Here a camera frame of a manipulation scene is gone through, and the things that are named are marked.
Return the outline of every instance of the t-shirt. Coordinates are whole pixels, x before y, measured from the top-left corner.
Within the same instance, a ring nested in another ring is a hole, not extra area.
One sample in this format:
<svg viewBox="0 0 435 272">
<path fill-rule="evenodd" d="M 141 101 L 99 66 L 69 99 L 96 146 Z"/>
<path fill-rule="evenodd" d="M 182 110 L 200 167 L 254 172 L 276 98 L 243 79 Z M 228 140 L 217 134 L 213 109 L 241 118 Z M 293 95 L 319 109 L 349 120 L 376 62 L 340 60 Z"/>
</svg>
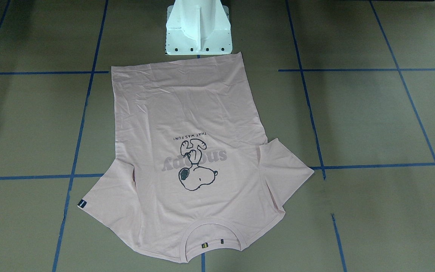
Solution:
<svg viewBox="0 0 435 272">
<path fill-rule="evenodd" d="M 311 176 L 267 143 L 242 55 L 112 67 L 116 158 L 79 207 L 138 253 L 243 250 Z"/>
</svg>

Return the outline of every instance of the snoopy graphic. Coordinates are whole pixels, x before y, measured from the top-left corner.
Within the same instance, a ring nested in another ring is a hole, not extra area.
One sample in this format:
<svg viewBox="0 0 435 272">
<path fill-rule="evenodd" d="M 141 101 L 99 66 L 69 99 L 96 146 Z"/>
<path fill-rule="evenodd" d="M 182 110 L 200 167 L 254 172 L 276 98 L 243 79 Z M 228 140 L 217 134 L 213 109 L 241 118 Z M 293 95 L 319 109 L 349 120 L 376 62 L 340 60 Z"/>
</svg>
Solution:
<svg viewBox="0 0 435 272">
<path fill-rule="evenodd" d="M 191 166 L 189 168 L 184 167 L 179 171 L 179 180 L 184 188 L 189 191 L 195 191 L 202 185 L 212 184 L 218 175 L 217 171 L 199 165 L 202 150 L 206 148 L 206 143 L 200 139 L 183 141 L 181 144 L 181 155 L 190 161 Z"/>
</svg>

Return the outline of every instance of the upside-down snoopy print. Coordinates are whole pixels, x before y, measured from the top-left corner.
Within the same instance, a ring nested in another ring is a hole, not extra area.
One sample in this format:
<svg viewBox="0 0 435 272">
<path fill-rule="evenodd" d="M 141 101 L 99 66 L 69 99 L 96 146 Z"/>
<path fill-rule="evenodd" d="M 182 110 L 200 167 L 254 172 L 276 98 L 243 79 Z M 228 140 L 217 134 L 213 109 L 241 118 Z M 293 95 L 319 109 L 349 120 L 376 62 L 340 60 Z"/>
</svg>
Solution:
<svg viewBox="0 0 435 272">
<path fill-rule="evenodd" d="M 200 139 L 183 141 L 181 144 L 181 155 L 190 161 L 191 166 L 184 167 L 179 171 L 179 180 L 189 191 L 195 191 L 202 185 L 212 184 L 218 175 L 217 171 L 199 165 L 202 150 L 206 148 L 206 143 Z"/>
</svg>

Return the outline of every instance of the white metal bracket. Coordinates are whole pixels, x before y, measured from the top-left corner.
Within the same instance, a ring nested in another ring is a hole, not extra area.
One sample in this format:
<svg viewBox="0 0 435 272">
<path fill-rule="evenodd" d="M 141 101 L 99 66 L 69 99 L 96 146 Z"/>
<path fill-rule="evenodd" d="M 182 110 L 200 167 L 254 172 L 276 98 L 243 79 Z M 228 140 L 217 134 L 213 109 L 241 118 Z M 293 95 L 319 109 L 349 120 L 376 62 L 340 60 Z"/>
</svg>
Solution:
<svg viewBox="0 0 435 272">
<path fill-rule="evenodd" d="M 168 55 L 225 55 L 233 51 L 229 8 L 220 0 L 176 0 L 167 8 Z"/>
</svg>

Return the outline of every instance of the green floor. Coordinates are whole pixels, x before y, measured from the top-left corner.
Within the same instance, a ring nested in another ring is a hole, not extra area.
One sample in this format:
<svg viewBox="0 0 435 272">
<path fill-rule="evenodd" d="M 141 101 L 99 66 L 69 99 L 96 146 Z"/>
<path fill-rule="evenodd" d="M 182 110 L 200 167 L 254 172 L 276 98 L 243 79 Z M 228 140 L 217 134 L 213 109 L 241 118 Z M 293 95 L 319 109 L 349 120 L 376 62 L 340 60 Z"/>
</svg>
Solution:
<svg viewBox="0 0 435 272">
<path fill-rule="evenodd" d="M 225 2 L 268 138 L 315 169 L 250 248 L 176 264 L 77 208 L 110 67 L 196 57 L 164 55 L 173 2 L 0 0 L 0 272 L 435 272 L 435 2 Z"/>
</svg>

